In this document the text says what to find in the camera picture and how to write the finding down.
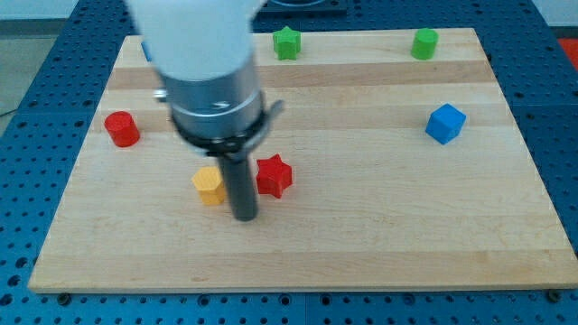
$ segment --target yellow block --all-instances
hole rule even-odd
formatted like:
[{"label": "yellow block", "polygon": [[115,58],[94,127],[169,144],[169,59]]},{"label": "yellow block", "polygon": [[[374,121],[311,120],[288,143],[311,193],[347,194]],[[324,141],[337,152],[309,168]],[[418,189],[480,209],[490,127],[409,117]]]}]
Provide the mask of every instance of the yellow block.
[{"label": "yellow block", "polygon": [[191,180],[204,205],[219,205],[225,200],[225,184],[218,167],[202,167]]}]

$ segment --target blue perforated table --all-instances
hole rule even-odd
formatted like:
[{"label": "blue perforated table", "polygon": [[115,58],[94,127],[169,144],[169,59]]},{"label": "blue perforated table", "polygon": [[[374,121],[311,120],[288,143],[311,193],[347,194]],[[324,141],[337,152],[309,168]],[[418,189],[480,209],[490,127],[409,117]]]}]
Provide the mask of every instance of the blue perforated table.
[{"label": "blue perforated table", "polygon": [[[348,6],[345,14],[259,16],[255,30],[475,28],[578,249],[578,76],[534,5],[349,0]],[[82,139],[120,45],[134,32],[122,2],[80,0],[0,141],[0,324],[578,323],[576,290],[73,295],[69,304],[30,292],[28,277]]]}]

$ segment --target wood grain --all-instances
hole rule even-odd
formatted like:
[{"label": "wood grain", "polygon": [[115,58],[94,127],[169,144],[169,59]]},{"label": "wood grain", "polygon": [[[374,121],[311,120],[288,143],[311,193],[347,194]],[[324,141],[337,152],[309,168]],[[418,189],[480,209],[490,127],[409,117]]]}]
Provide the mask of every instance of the wood grain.
[{"label": "wood grain", "polygon": [[[471,29],[314,32],[297,61],[256,35],[268,102],[285,112],[253,156],[294,168],[281,200],[241,223],[206,207],[191,176],[212,165],[174,132],[140,40],[117,59],[29,286],[38,293],[217,293],[567,288],[578,262]],[[427,117],[468,120],[441,146]],[[141,130],[117,149],[102,123]]]}]

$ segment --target red cylinder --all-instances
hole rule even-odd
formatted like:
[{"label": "red cylinder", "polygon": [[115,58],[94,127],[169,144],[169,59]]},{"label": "red cylinder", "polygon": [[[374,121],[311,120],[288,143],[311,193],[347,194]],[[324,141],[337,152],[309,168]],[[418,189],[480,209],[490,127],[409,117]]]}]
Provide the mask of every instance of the red cylinder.
[{"label": "red cylinder", "polygon": [[135,120],[125,111],[115,112],[105,119],[105,128],[112,141],[119,147],[135,144],[141,135],[136,128]]}]

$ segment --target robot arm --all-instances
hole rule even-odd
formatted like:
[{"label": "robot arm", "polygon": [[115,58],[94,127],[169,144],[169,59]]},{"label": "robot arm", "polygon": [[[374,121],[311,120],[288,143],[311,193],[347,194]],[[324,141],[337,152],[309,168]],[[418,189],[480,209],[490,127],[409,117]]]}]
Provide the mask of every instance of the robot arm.
[{"label": "robot arm", "polygon": [[265,100],[251,20],[266,0],[126,0],[167,92],[179,134],[219,161],[235,218],[257,214],[247,156],[281,109]]}]

